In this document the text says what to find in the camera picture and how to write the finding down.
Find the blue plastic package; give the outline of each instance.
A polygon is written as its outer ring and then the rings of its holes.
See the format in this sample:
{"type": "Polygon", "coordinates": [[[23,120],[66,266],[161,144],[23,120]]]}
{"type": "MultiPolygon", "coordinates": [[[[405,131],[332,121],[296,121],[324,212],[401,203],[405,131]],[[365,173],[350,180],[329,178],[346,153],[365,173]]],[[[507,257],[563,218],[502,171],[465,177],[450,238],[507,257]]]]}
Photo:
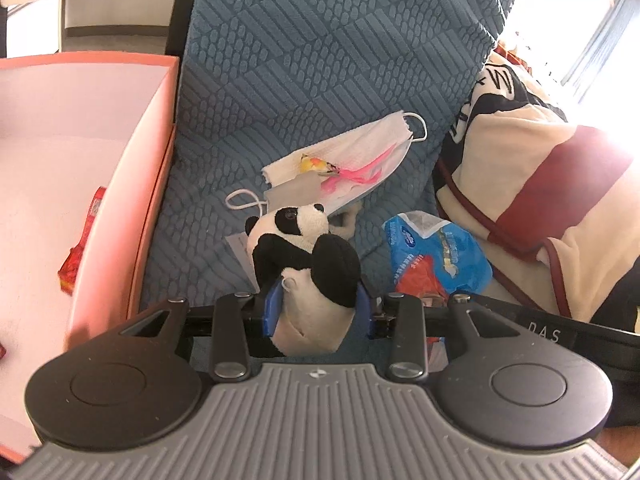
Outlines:
{"type": "Polygon", "coordinates": [[[423,211],[402,213],[384,224],[397,292],[446,300],[456,290],[480,293],[491,266],[469,232],[423,211]]]}

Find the panda head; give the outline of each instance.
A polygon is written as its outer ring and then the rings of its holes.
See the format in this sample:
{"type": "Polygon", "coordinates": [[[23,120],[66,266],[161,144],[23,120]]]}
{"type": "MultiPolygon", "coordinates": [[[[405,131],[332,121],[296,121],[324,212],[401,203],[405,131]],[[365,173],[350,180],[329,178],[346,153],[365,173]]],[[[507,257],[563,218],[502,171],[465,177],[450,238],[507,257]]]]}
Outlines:
{"type": "Polygon", "coordinates": [[[318,237],[329,232],[329,221],[322,204],[310,204],[302,207],[283,207],[260,218],[252,216],[244,224],[244,230],[248,235],[246,248],[249,255],[254,252],[263,234],[278,235],[292,245],[311,253],[318,237]]]}

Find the mask ear loop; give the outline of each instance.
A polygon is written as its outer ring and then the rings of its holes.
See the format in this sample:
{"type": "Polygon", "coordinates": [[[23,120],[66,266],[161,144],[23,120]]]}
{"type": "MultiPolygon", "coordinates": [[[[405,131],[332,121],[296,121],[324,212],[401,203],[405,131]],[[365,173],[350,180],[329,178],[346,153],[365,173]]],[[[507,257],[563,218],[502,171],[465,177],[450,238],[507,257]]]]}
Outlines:
{"type": "Polygon", "coordinates": [[[225,198],[225,204],[229,209],[232,209],[234,211],[240,211],[242,209],[249,209],[250,207],[258,206],[258,209],[260,210],[260,214],[258,216],[260,218],[264,214],[262,206],[263,205],[267,205],[267,203],[265,201],[260,200],[260,197],[258,197],[250,189],[238,189],[238,190],[234,191],[233,193],[229,193],[225,198]],[[249,195],[251,198],[253,198],[255,200],[255,202],[248,202],[248,203],[242,204],[242,205],[233,205],[231,202],[229,202],[232,198],[234,198],[234,197],[236,197],[238,195],[242,195],[242,194],[249,195]]]}
{"type": "Polygon", "coordinates": [[[404,114],[402,114],[402,117],[415,117],[420,121],[420,123],[422,124],[422,128],[424,129],[424,136],[420,137],[419,139],[412,139],[412,144],[414,142],[422,142],[423,140],[427,140],[427,123],[424,122],[424,119],[420,115],[414,114],[413,112],[405,112],[404,114]]]}

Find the black eye patch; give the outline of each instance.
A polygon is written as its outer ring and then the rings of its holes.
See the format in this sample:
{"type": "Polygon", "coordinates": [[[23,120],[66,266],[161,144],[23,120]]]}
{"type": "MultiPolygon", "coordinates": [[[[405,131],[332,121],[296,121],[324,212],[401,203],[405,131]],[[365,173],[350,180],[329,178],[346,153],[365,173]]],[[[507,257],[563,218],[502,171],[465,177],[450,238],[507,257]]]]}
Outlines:
{"type": "Polygon", "coordinates": [[[298,227],[298,208],[284,207],[276,212],[276,227],[280,232],[286,235],[300,236],[300,228],[298,227]]]}

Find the blue patterned fabric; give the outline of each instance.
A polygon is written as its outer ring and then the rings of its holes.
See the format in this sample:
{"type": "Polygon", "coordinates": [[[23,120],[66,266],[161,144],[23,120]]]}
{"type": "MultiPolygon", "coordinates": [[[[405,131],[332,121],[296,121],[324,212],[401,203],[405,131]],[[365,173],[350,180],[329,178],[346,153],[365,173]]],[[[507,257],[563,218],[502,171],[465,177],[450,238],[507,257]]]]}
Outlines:
{"type": "Polygon", "coordinates": [[[292,150],[399,109],[429,137],[366,197],[354,244],[391,286],[382,224],[434,212],[430,175],[513,0],[196,0],[182,67],[175,161],[154,232],[142,308],[166,296],[210,304],[249,289],[225,236],[254,210],[261,168],[292,150]]]}

